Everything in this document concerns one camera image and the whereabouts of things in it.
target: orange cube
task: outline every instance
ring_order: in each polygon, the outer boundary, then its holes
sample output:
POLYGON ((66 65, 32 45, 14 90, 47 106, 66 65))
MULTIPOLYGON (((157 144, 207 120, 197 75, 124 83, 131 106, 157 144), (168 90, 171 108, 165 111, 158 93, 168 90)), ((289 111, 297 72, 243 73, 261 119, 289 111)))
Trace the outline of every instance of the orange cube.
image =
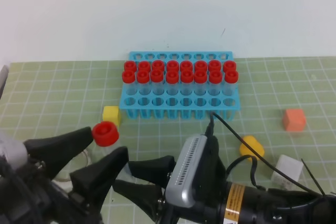
POLYGON ((289 109, 285 111, 282 122, 286 131, 303 131, 306 125, 306 116, 302 109, 289 109))

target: red bottle cap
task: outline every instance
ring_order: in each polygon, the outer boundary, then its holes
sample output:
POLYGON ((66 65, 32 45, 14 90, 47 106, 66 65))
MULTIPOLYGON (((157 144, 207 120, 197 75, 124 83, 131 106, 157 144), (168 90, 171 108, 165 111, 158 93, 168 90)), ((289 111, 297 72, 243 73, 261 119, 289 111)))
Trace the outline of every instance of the red bottle cap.
POLYGON ((179 71, 179 63, 176 60, 170 60, 167 62, 168 71, 179 71))
POLYGON ((199 84, 205 83, 207 80, 206 70, 196 70, 194 73, 194 80, 199 84))
POLYGON ((145 70, 147 72, 151 71, 151 64, 148 61, 140 61, 138 64, 138 70, 145 70))
POLYGON ((139 70, 136 75, 138 83, 145 84, 149 82, 149 73, 146 70, 139 70))
POLYGON ((195 63, 195 71, 196 70, 203 70, 206 71, 208 69, 208 65, 204 60, 198 60, 195 63))
POLYGON ((177 84, 178 83, 178 71, 168 71, 166 74, 166 82, 169 84, 177 84))
POLYGON ((239 77, 239 74, 236 70, 235 71, 229 70, 225 73, 224 80, 227 83, 233 84, 238 81, 238 77, 239 77))
POLYGON ((226 71, 228 71, 228 70, 235 71, 236 68, 237 68, 237 64, 234 61, 227 60, 227 61, 224 62, 223 72, 226 73, 226 71))
POLYGON ((124 70, 131 70, 133 72, 136 72, 137 71, 137 64, 132 60, 126 61, 124 63, 124 70))
POLYGON ((209 61, 209 64, 208 64, 208 70, 211 72, 211 71, 214 71, 214 70, 217 70, 217 71, 220 71, 222 69, 222 64, 219 60, 211 60, 209 61))
POLYGON ((190 70, 184 70, 181 72, 181 81, 183 83, 191 83, 194 80, 193 72, 190 70))
POLYGON ((159 69, 154 69, 151 72, 151 81, 152 82, 160 82, 163 81, 163 71, 159 69))
POLYGON ((111 122, 98 123, 92 129, 92 136, 96 144, 101 147, 110 146, 119 139, 117 127, 111 122))
POLYGON ((223 75, 222 72, 218 70, 211 71, 209 74, 209 82, 213 84, 219 84, 222 82, 223 75))
POLYGON ((180 64, 180 70, 181 72, 184 70, 193 71, 193 64, 191 63, 191 61, 188 60, 182 61, 180 64))
POLYGON ((153 69, 159 69, 161 71, 164 71, 164 62, 162 60, 155 60, 152 63, 152 70, 153 69))
POLYGON ((122 74, 122 81, 124 83, 133 83, 135 82, 135 73, 132 70, 125 70, 122 74))

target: green cutting mat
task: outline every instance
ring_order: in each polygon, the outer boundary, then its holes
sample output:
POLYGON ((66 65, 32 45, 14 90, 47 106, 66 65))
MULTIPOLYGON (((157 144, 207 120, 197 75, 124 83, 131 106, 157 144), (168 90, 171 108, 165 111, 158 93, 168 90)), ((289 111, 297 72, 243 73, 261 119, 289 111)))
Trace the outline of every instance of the green cutting mat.
MULTIPOLYGON (((336 57, 237 59, 242 110, 230 123, 240 134, 254 135, 265 157, 276 164, 281 154, 303 158, 325 191, 336 188, 336 57), (287 133, 283 110, 302 108, 307 127, 287 133)), ((100 122, 102 108, 118 105, 122 61, 14 63, 0 100, 0 130, 18 140, 50 137, 100 122)), ((130 160, 164 155, 178 157, 185 139, 204 133, 208 119, 128 119, 122 117, 120 142, 129 148, 130 160)), ((215 135, 227 166, 239 155, 239 142, 218 122, 215 135)), ((93 160, 102 156, 94 144, 93 160)), ((73 170, 82 161, 71 162, 73 170)), ((239 165, 230 180, 249 185, 250 164, 239 165)), ((259 163, 257 181, 270 187, 272 171, 259 163)), ((317 190, 306 171, 301 180, 317 190)), ((127 199, 109 193, 102 209, 105 223, 152 223, 127 199)))

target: yellow cube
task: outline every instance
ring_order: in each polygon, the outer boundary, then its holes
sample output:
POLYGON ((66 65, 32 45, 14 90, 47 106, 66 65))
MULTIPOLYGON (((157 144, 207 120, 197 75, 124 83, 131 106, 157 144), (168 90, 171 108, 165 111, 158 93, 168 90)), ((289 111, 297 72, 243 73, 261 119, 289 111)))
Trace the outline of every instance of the yellow cube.
POLYGON ((103 110, 103 121, 114 123, 117 127, 120 126, 121 113, 118 106, 105 106, 103 110))

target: white wall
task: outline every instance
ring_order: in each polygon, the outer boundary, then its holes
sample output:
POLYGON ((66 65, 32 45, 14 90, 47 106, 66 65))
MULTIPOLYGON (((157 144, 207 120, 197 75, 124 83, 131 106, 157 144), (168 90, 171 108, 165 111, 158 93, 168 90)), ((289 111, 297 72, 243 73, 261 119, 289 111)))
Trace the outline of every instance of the white wall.
POLYGON ((0 9, 3 61, 126 59, 131 50, 336 55, 335 0, 0 0, 0 9))

